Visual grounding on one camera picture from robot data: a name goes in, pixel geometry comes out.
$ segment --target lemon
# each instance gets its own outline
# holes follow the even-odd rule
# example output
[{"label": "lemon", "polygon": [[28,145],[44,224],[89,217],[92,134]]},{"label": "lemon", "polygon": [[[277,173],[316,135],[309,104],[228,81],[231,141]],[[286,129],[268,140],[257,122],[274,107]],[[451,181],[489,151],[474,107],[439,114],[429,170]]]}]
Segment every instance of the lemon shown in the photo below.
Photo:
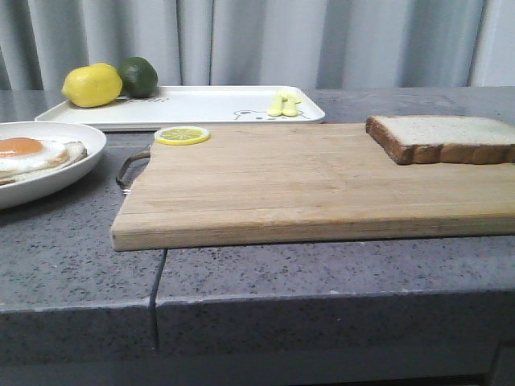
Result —
[{"label": "lemon", "polygon": [[125,59],[118,73],[123,81],[123,91],[133,98],[147,98],[158,84],[158,73],[152,64],[138,56]]},{"label": "lemon", "polygon": [[115,67],[96,63],[66,75],[61,92],[79,107],[107,105],[120,95],[122,79]]},{"label": "lemon", "polygon": [[209,130],[198,126],[165,127],[154,134],[155,141],[165,145],[193,145],[207,141]]}]

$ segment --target white rectangular tray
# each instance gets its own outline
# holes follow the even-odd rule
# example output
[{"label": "white rectangular tray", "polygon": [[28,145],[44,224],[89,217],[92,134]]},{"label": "white rectangular tray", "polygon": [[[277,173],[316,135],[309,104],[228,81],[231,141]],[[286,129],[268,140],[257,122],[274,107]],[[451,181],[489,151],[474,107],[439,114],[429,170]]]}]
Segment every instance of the white rectangular tray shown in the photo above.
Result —
[{"label": "white rectangular tray", "polygon": [[[278,90],[301,102],[297,117],[270,117],[266,109]],[[162,86],[146,99],[117,98],[82,109],[65,101],[36,121],[83,123],[103,131],[154,131],[168,125],[316,123],[325,113],[300,89],[289,86]]]}]

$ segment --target gray countertop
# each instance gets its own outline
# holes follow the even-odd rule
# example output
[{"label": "gray countertop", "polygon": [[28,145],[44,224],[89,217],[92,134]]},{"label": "gray countertop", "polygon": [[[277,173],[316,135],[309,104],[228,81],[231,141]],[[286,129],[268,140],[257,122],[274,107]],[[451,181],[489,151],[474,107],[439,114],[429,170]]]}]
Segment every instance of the gray countertop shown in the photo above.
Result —
[{"label": "gray countertop", "polygon": [[[329,123],[455,114],[515,125],[509,87],[307,94]],[[61,100],[1,91],[0,121]],[[108,134],[86,177],[0,211],[0,364],[419,345],[454,347],[456,371],[486,372],[515,336],[515,236],[114,252],[113,177],[150,139]]]}]

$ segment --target bread crust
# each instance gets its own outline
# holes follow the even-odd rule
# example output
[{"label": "bread crust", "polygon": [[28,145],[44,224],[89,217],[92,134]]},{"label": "bread crust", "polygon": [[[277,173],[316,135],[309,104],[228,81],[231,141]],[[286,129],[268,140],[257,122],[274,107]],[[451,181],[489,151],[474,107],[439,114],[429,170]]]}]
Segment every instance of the bread crust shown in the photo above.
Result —
[{"label": "bread crust", "polygon": [[398,165],[412,163],[471,163],[476,165],[515,162],[515,144],[466,145],[421,143],[403,145],[375,117],[369,117],[366,132]]}]

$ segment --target lemon slice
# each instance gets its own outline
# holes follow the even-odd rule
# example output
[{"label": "lemon slice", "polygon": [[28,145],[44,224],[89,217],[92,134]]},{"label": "lemon slice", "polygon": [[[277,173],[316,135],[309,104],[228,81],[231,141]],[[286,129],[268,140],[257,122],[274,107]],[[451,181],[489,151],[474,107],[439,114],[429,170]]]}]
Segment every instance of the lemon slice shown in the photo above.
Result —
[{"label": "lemon slice", "polygon": [[155,132],[155,141],[165,145],[193,145],[207,141],[209,130],[198,126],[165,127]]}]

